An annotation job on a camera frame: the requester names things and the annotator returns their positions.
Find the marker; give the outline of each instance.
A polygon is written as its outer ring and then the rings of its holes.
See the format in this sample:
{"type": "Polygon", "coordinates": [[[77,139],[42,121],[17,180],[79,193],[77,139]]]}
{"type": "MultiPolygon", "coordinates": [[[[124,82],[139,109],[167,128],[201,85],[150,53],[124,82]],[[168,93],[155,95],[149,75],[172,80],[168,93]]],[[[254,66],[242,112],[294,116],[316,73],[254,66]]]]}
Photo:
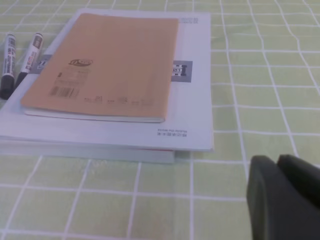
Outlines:
{"type": "Polygon", "coordinates": [[[26,52],[26,56],[23,61],[20,73],[15,82],[14,89],[16,89],[19,84],[25,79],[34,63],[37,62],[43,43],[44,37],[40,33],[36,33],[29,44],[29,48],[26,52]]]}
{"type": "Polygon", "coordinates": [[[0,98],[8,100],[14,92],[15,85],[14,69],[16,60],[16,37],[12,34],[8,34],[4,44],[0,98]]]}

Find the logo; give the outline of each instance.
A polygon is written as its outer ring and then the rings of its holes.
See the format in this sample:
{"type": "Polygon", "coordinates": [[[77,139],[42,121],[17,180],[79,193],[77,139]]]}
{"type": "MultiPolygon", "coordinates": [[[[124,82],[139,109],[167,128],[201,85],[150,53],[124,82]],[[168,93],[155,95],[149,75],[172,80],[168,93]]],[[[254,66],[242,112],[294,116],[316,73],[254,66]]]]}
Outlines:
{"type": "Polygon", "coordinates": [[[74,59],[69,62],[69,65],[77,66],[77,67],[86,67],[93,63],[94,61],[90,59],[74,59]]]}

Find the brown notebook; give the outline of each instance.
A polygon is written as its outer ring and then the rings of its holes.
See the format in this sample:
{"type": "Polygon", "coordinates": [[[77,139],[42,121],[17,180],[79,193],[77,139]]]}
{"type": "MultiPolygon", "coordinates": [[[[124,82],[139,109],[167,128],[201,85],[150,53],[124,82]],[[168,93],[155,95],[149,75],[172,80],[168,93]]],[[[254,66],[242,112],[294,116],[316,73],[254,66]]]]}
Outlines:
{"type": "Polygon", "coordinates": [[[26,114],[162,122],[178,19],[84,13],[21,100],[26,114]]]}

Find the checkered tablecloth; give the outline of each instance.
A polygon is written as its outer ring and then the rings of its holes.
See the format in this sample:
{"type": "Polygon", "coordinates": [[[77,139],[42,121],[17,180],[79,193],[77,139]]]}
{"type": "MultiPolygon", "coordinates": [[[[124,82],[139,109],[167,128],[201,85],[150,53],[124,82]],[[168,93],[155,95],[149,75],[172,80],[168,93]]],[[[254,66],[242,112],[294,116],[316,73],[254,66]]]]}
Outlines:
{"type": "Polygon", "coordinates": [[[17,73],[32,35],[46,48],[79,8],[212,13],[215,153],[172,165],[2,155],[0,240],[251,239],[251,156],[320,164],[319,0],[0,0],[17,73]]]}

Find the book cover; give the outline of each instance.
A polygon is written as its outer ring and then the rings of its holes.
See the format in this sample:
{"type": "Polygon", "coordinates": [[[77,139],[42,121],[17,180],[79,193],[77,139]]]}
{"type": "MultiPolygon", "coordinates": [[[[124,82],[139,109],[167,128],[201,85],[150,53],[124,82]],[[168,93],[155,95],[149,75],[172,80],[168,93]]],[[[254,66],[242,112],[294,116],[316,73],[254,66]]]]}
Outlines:
{"type": "Polygon", "coordinates": [[[201,12],[152,12],[83,8],[45,50],[0,109],[0,138],[113,148],[212,151],[211,15],[201,12]],[[171,64],[167,116],[159,123],[79,120],[25,114],[21,98],[46,69],[59,45],[83,13],[132,18],[178,18],[171,64]]]}
{"type": "Polygon", "coordinates": [[[81,14],[21,104],[161,122],[178,24],[177,18],[81,14]]]}

